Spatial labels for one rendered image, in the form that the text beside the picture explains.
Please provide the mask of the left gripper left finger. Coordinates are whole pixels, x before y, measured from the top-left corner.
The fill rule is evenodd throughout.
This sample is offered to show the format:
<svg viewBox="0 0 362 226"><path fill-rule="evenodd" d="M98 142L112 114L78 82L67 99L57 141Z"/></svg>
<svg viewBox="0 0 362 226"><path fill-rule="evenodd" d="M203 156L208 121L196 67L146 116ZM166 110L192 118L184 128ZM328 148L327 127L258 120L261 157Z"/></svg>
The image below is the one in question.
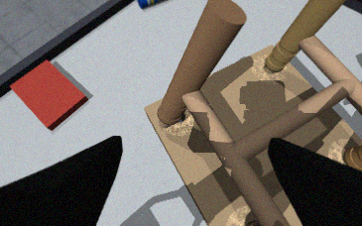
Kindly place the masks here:
<svg viewBox="0 0 362 226"><path fill-rule="evenodd" d="M119 169L121 136L0 187L0 226L96 226Z"/></svg>

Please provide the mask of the blue glue stick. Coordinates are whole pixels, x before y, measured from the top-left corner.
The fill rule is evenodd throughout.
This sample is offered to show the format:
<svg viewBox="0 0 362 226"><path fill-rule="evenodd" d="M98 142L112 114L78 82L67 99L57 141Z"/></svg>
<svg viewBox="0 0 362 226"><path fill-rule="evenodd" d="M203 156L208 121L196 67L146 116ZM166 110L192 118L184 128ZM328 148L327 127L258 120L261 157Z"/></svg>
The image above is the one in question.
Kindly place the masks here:
<svg viewBox="0 0 362 226"><path fill-rule="evenodd" d="M164 0L137 0L137 1L138 1L140 8L143 9L145 7L154 5L154 4L164 1Z"/></svg>

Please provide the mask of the flat red rectangular pad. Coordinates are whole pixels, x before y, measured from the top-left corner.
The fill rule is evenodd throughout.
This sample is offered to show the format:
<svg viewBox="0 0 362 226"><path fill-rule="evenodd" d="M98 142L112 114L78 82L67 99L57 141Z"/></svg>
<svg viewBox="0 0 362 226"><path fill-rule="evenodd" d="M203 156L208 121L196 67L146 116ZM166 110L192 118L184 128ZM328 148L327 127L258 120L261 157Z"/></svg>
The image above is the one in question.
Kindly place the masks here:
<svg viewBox="0 0 362 226"><path fill-rule="evenodd" d="M48 60L10 87L50 130L89 100Z"/></svg>

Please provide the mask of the tan square wooden stool seat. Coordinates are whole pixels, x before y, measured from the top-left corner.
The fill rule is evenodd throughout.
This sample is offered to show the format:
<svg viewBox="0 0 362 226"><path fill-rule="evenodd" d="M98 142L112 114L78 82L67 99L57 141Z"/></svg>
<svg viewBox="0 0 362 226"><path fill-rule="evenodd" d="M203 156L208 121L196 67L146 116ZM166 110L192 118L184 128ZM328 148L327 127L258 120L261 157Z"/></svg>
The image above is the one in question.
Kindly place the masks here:
<svg viewBox="0 0 362 226"><path fill-rule="evenodd" d="M264 70L273 47L216 71L200 88L234 142L317 93L289 62L281 71ZM257 220L187 108L182 122L160 127L163 99L144 107L145 112L206 225L246 226ZM332 107L283 140L342 164L347 149L362 146L362 139ZM302 226L275 175L268 149L248 163L290 225Z"/></svg>

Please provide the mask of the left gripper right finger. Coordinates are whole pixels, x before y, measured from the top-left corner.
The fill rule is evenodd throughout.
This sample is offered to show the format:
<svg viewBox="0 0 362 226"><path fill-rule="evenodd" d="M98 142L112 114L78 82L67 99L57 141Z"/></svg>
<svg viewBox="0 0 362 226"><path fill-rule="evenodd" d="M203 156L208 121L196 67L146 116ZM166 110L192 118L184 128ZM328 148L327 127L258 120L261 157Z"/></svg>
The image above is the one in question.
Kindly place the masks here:
<svg viewBox="0 0 362 226"><path fill-rule="evenodd" d="M362 226L362 170L281 138L268 156L302 226Z"/></svg>

